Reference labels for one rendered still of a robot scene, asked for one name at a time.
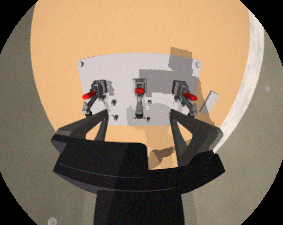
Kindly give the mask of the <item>grey toggle clamp with red handle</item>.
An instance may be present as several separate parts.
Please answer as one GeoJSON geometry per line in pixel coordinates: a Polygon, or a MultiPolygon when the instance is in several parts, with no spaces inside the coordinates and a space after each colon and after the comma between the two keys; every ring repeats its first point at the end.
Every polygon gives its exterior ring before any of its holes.
{"type": "Polygon", "coordinates": [[[89,116],[92,115],[92,112],[90,111],[91,110],[90,108],[92,107],[92,105],[94,104],[96,99],[97,98],[100,99],[103,94],[107,93],[106,81],[105,80],[93,81],[90,86],[91,86],[91,89],[89,89],[89,92],[82,96],[83,99],[89,99],[89,98],[92,97],[89,100],[88,103],[86,103],[86,101],[83,102],[84,105],[83,105],[82,113],[85,114],[86,117],[87,116],[89,117],[89,116]],[[96,93],[97,93],[97,95],[96,95],[96,93]]]}

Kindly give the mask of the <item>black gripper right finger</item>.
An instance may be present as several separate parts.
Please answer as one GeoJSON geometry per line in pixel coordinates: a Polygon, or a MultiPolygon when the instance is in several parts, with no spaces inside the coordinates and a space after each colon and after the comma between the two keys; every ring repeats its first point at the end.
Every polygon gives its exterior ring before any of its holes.
{"type": "Polygon", "coordinates": [[[213,150],[224,135],[219,127],[187,116],[174,109],[170,110],[169,119],[178,167],[188,165],[198,153],[213,150]],[[192,133],[192,139],[188,146],[177,122],[192,133]]]}

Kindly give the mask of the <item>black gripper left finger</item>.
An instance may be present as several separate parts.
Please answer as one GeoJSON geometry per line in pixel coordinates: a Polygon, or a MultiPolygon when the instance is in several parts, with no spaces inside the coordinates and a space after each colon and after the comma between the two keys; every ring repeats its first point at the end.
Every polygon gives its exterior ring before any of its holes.
{"type": "Polygon", "coordinates": [[[94,115],[58,128],[55,134],[65,135],[72,138],[86,139],[86,134],[101,122],[98,133],[94,140],[105,141],[108,120],[108,110],[104,109],[94,115]]]}

